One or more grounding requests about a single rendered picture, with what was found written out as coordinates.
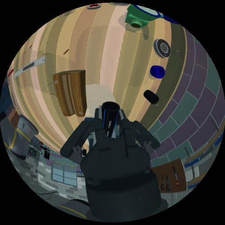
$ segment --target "brown pegboard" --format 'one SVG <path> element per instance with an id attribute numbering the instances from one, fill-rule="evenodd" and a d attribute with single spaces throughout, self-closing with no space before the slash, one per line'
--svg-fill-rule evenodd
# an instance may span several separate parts
<path id="1" fill-rule="evenodd" d="M 176 173 L 177 173 L 177 178 L 178 181 L 180 183 L 180 186 L 177 187 L 176 186 L 176 176 L 173 170 L 173 167 L 175 167 Z M 170 163 L 166 163 L 164 165 L 160 165 L 157 167 L 153 167 L 151 168 L 152 171 L 156 174 L 157 179 L 158 179 L 158 183 L 160 186 L 160 193 L 174 193 L 174 192 L 184 192 L 187 190 L 187 185 L 186 185 L 186 176 L 185 176 L 185 171 L 184 171 L 184 167 L 183 164 L 179 159 L 176 159 Z M 163 179 L 162 179 L 162 175 L 164 178 L 164 183 L 165 183 L 165 190 L 163 191 L 161 189 L 161 185 L 163 184 Z M 166 176 L 169 179 L 169 183 L 170 183 L 170 188 L 171 191 L 167 191 L 166 190 L 166 186 L 168 185 L 168 182 L 166 180 Z"/>

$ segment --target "metal strip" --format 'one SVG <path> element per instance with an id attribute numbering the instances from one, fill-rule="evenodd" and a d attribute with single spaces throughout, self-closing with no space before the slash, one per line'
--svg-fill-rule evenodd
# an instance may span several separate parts
<path id="1" fill-rule="evenodd" d="M 33 67 L 36 67 L 36 66 L 39 66 L 39 65 L 42 65 L 45 63 L 45 56 L 44 57 L 41 57 L 39 58 L 38 60 L 35 60 L 29 64 L 27 64 L 26 66 L 24 66 L 23 68 L 21 68 L 20 70 L 18 70 L 15 74 L 14 74 L 14 79 L 19 76 L 20 74 L 22 74 L 23 72 L 33 68 Z"/>

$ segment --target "blue cylindrical object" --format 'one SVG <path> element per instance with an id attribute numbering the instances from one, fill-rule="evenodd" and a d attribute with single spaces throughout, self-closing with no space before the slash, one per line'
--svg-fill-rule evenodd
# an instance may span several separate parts
<path id="1" fill-rule="evenodd" d="M 165 75 L 165 69 L 161 66 L 152 66 L 150 69 L 150 73 L 153 77 L 161 79 Z"/>

